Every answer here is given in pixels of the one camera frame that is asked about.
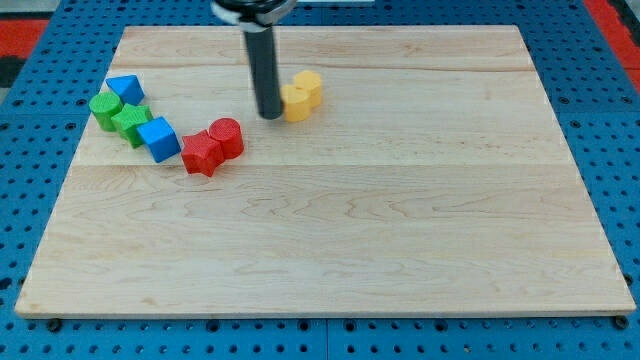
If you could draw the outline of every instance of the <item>yellow block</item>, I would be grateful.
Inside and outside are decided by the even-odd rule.
[[[322,78],[315,71],[305,70],[293,77],[293,85],[309,92],[311,107],[322,103]]]
[[[293,85],[280,88],[280,96],[284,103],[284,118],[289,122],[306,120],[311,115],[309,93]]]

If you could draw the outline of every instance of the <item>green block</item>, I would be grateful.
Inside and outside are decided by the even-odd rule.
[[[89,109],[104,131],[116,131],[112,117],[122,110],[122,101],[113,91],[100,93],[89,101]]]
[[[120,137],[127,140],[134,149],[144,144],[138,134],[138,126],[153,119],[147,105],[133,106],[125,104],[122,111],[112,117],[113,125]]]

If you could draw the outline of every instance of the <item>wooden board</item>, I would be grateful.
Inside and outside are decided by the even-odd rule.
[[[305,122],[257,118],[234,28],[134,27],[179,135],[220,116],[213,178],[90,118],[16,305],[25,317],[497,317],[635,309],[518,29],[279,28]]]

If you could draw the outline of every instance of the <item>wood grain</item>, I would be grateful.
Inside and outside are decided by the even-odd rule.
[[[209,179],[90,118],[16,311],[47,318],[624,314],[635,304],[515,27],[279,28],[307,121],[256,117],[233,28],[128,28],[178,135],[245,153]]]

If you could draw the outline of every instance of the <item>toy block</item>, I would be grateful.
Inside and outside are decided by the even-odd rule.
[[[232,118],[218,119],[209,126],[209,136],[220,142],[225,159],[233,159],[244,151],[240,124]]]
[[[293,77],[293,86],[309,92],[311,107],[322,103],[322,78],[315,71],[305,70]]]
[[[138,126],[151,119],[153,119],[153,115],[151,115],[148,106],[133,106],[131,104],[124,104],[122,111],[111,118],[120,137],[127,140],[134,149],[143,144],[138,134]]]
[[[138,105],[144,98],[144,92],[140,81],[135,75],[118,76],[106,80],[107,86],[113,90],[122,102],[131,105]]]
[[[189,174],[201,173],[211,177],[216,167],[224,162],[222,145],[212,139],[207,130],[183,136],[182,141],[182,162]]]
[[[280,96],[284,104],[284,118],[288,122],[306,120],[311,115],[311,102],[307,91],[293,85],[284,85],[280,88]]]
[[[104,131],[116,131],[111,118],[122,110],[122,101],[113,91],[97,94],[89,101],[89,109]]]
[[[142,124],[137,130],[155,162],[162,162],[180,152],[176,133],[164,117],[160,116]]]

